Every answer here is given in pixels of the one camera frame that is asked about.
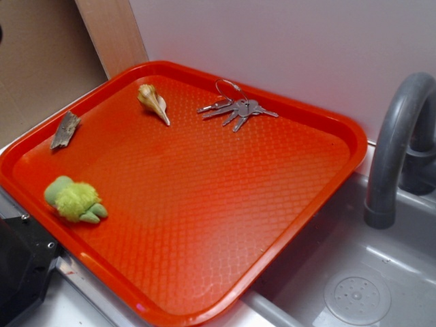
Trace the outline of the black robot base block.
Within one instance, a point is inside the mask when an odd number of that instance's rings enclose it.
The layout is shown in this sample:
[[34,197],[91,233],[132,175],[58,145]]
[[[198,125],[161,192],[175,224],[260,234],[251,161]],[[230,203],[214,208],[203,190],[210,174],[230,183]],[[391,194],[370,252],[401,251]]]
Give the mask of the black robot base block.
[[1,220],[2,326],[13,326],[44,302],[60,251],[34,217]]

